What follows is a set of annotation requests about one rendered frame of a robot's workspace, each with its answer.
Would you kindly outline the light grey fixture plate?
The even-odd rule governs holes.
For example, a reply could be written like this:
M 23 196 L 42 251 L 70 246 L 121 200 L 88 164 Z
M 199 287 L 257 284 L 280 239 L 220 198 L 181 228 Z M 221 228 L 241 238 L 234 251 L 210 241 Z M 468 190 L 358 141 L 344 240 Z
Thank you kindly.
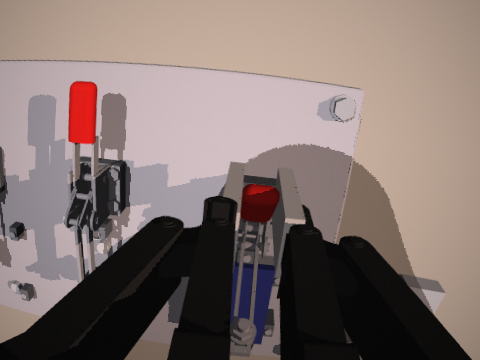
M 126 208 L 109 215 L 111 249 L 151 220 L 171 216 L 202 224 L 204 201 L 223 196 L 231 162 L 244 175 L 277 177 L 293 169 L 302 205 L 323 240 L 336 244 L 365 92 L 323 82 L 219 69 L 74 60 L 0 60 L 0 304 L 43 316 L 79 284 L 68 203 L 69 91 L 97 85 L 99 158 L 126 162 Z M 356 103 L 346 122 L 331 101 Z M 9 226 L 23 223 L 11 240 Z M 11 284 L 33 285 L 22 300 Z

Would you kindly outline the blue rectangular plate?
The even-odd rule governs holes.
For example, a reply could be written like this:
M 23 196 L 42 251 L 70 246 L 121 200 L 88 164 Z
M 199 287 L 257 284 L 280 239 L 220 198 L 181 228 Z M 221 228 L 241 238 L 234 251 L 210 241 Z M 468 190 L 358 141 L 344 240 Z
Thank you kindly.
M 236 253 L 234 273 L 233 273 L 230 324 L 233 321 L 233 315 L 234 315 L 238 269 L 239 269 L 239 266 L 238 266 L 239 263 L 236 262 L 236 259 L 237 259 L 237 253 Z M 252 274 L 253 274 L 253 264 L 243 263 L 238 318 L 249 319 Z M 254 325 L 257 328 L 257 333 L 256 333 L 254 344 L 262 343 L 264 327 L 265 327 L 269 301 L 270 301 L 270 296 L 272 291 L 272 285 L 274 280 L 274 274 L 275 274 L 274 256 L 266 255 L 266 258 L 262 258 L 262 255 L 259 255 L 254 321 L 253 321 Z

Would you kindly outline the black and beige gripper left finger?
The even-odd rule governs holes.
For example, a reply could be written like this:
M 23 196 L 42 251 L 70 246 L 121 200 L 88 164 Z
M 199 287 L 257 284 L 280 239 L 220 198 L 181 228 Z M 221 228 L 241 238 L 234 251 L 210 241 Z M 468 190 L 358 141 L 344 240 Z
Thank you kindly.
M 189 281 L 167 360 L 230 360 L 244 170 L 230 162 L 223 196 L 204 201 L 202 225 L 151 220 L 28 330 L 0 343 L 0 360 L 124 360 L 181 277 Z

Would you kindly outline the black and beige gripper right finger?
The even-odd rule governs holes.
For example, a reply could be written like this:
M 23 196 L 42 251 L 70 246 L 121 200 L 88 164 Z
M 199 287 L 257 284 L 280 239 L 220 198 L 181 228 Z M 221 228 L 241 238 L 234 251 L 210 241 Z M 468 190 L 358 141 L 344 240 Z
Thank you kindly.
M 367 240 L 323 240 L 293 169 L 278 167 L 275 188 L 280 360 L 472 360 Z

